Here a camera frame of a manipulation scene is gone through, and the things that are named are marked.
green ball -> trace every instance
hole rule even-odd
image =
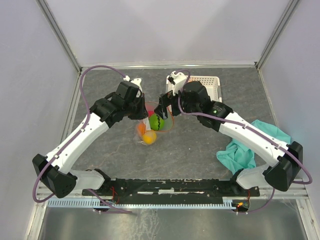
[[[161,130],[165,125],[165,121],[156,113],[152,114],[149,117],[149,123],[150,123],[150,128],[154,131]]]

red wire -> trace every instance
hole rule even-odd
[[[110,190],[112,191],[112,200],[115,199],[115,194],[116,194],[117,200],[116,200],[116,203],[115,203],[115,204],[118,204],[118,203],[119,203],[119,200],[120,200],[118,193],[115,191],[115,188],[114,188],[113,186],[110,188]]]
[[[248,189],[248,198],[246,199],[247,201],[250,199],[250,190]]]

teal cloth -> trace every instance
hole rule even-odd
[[[254,120],[251,124],[273,138],[288,144],[291,142],[289,135],[272,124],[260,120]],[[234,138],[226,146],[225,151],[216,153],[216,158],[233,174],[240,169],[253,169],[256,167],[255,153]]]

black mounting plate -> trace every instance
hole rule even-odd
[[[108,188],[96,190],[99,196],[112,196],[114,190],[119,204],[222,204],[223,197],[247,197],[248,190],[232,180],[219,179],[121,179],[111,180]],[[83,196],[92,196],[88,190]],[[258,187],[250,189],[251,197],[259,197]]]

metal frame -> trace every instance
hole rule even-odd
[[[35,0],[40,9],[42,10],[45,18],[47,19],[48,23],[51,26],[51,29],[53,30],[54,34],[56,35],[56,37],[58,38],[58,41],[60,42],[62,48],[64,49],[65,53],[67,54],[67,56],[69,57],[73,67],[76,69],[76,71],[79,73],[81,72],[81,66],[78,63],[75,55],[72,53],[72,50],[68,44],[68,41],[65,37],[65,35],[63,34],[63,32],[61,31],[61,29],[59,28],[56,19],[54,18],[54,15],[52,14],[52,12],[50,11],[50,8],[46,2],[46,0]]]
[[[35,203],[31,212],[24,240],[36,240],[39,238],[42,222],[45,217],[47,203]]]
[[[307,238],[310,240],[320,240],[320,227],[317,222],[314,210],[309,199],[298,199],[296,204],[304,226]]]
[[[271,37],[269,38],[264,50],[262,51],[262,55],[259,61],[256,63],[256,69],[260,70],[263,65],[266,63],[271,51],[274,49],[280,35],[283,33],[286,28],[288,22],[293,16],[295,10],[297,9],[300,0],[290,0],[289,4],[286,6],[279,22],[277,23],[275,29],[273,30]]]
[[[40,9],[42,10],[44,16],[48,20],[54,34],[58,38],[62,48],[66,52],[67,56],[69,57],[72,65],[78,72],[77,81],[74,86],[74,91],[70,103],[70,108],[67,114],[66,123],[63,129],[63,134],[61,137],[61,141],[63,141],[71,132],[73,122],[75,119],[76,111],[78,108],[78,103],[80,99],[80,91],[79,91],[79,84],[80,84],[80,74],[82,71],[82,67],[78,63],[76,57],[72,53],[72,50],[68,44],[68,41],[66,37],[64,36],[63,32],[59,28],[54,15],[50,11],[50,8],[46,2],[46,0],[36,0],[38,3]],[[259,77],[262,81],[262,85],[264,87],[264,90],[266,92],[267,100],[270,105],[270,109],[272,112],[272,116],[274,119],[274,122],[276,125],[278,125],[278,121],[276,119],[276,116],[273,112],[272,103],[270,101],[270,98],[268,97],[268,91],[265,86],[264,78],[261,73],[261,68],[266,63],[270,53],[272,52],[273,48],[275,47],[279,37],[281,36],[282,32],[286,28],[288,22],[290,21],[292,15],[294,14],[295,10],[297,9],[298,5],[300,3],[300,0],[290,0],[288,3],[284,13],[282,14],[279,22],[277,23],[274,31],[272,32],[271,37],[269,38],[262,54],[259,59],[259,61],[254,65],[228,65],[228,64],[177,64],[175,63],[168,63],[168,64],[145,64],[145,65],[132,65],[132,64],[125,64],[122,63],[121,65],[113,65],[113,67],[116,67],[118,69],[170,69],[170,68],[252,68],[256,67]],[[257,197],[257,199],[267,199],[272,192],[272,189],[270,186],[266,186],[265,188],[260,189],[261,196]],[[38,198],[44,198],[45,196],[49,195],[51,192],[48,190],[42,183],[39,186],[39,190],[37,193]],[[86,199],[86,198],[92,198],[91,196],[82,196],[81,191],[73,191],[71,194],[68,195],[68,198],[75,198],[75,199]],[[305,228],[306,234],[308,239],[312,240],[320,240],[320,229],[319,225],[317,223],[316,217],[314,215],[314,211],[312,209],[308,193],[305,189],[305,186],[303,185],[292,185],[292,189],[289,189],[287,192],[281,192],[276,191],[274,195],[274,199],[296,199],[299,213],[301,216],[301,220],[303,223],[303,226]],[[31,213],[31,218],[26,230],[25,239],[26,240],[33,240],[38,239],[42,221],[45,216],[47,208],[47,203],[36,203],[34,204],[34,208]]]

